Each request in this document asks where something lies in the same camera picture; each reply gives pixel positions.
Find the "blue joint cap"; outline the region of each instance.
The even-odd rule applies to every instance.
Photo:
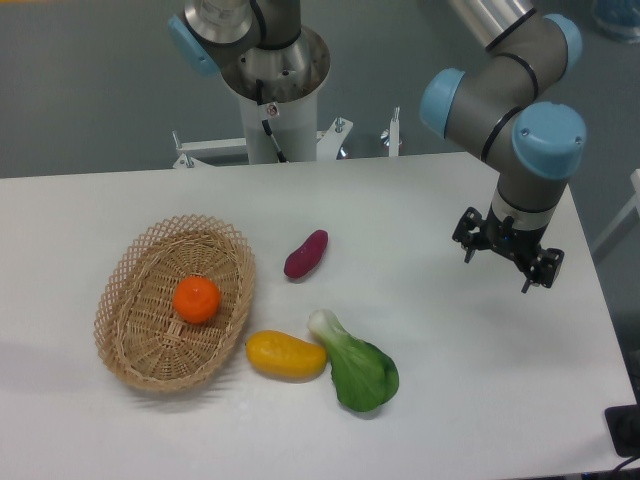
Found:
[[[587,127],[566,105],[536,103],[520,113],[511,141],[516,156],[531,172],[548,180],[562,180],[580,166]]]
[[[580,60],[582,56],[582,35],[580,30],[568,18],[563,17],[557,13],[545,15],[547,20],[551,20],[553,23],[560,27],[564,38],[567,41],[567,67],[565,73],[573,68],[573,66]]]
[[[447,119],[464,72],[448,68],[435,76],[420,101],[420,119],[431,130],[445,138]]]
[[[196,72],[205,77],[210,77],[220,72],[216,62],[213,61],[176,15],[171,17],[168,26],[173,43],[175,43],[182,56]]]

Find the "white metal frame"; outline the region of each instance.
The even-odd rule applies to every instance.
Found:
[[[635,194],[591,244],[591,255],[600,262],[640,219],[640,169],[631,174]]]

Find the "plastic vegetable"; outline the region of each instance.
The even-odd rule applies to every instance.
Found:
[[[313,312],[308,327],[327,349],[340,403],[368,412],[396,394],[400,377],[393,360],[378,347],[351,336],[333,312]]]
[[[298,280],[313,270],[322,260],[327,249],[329,234],[324,230],[316,230],[284,263],[284,274]]]
[[[173,293],[173,308],[189,323],[204,323],[213,317],[220,305],[220,290],[208,278],[187,277]]]
[[[327,363],[327,352],[320,345],[274,330],[253,334],[246,352],[256,370],[297,380],[319,375]]]

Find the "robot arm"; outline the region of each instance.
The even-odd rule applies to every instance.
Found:
[[[453,239],[469,262],[476,250],[513,261],[530,285],[551,287],[563,260],[540,240],[586,141],[581,117],[569,107],[532,104],[580,57],[575,25],[540,16],[526,0],[450,0],[492,59],[468,75],[440,72],[427,87],[422,120],[500,173],[486,219],[473,208]]]
[[[187,0],[169,31],[196,71],[220,72],[238,98],[250,163],[315,160],[330,58],[301,25],[300,0]]]
[[[299,0],[188,0],[169,31],[189,63],[215,75],[250,49],[285,48],[300,36]]]

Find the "gray floor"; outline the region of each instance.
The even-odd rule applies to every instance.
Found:
[[[601,35],[590,1],[540,0],[571,17],[584,56],[545,99],[578,110],[589,128],[583,167],[571,182],[593,240],[633,194],[640,168],[640,46]],[[331,50],[319,127],[355,122],[352,156],[384,154],[378,136],[401,107],[404,153],[457,148],[418,120],[418,102],[441,69],[473,71],[486,56],[443,0],[302,0],[303,21]],[[67,0],[0,5],[0,177],[164,169],[183,141],[242,136],[222,80],[182,61],[166,31],[182,0]],[[640,349],[640,227],[598,265],[625,352]]]

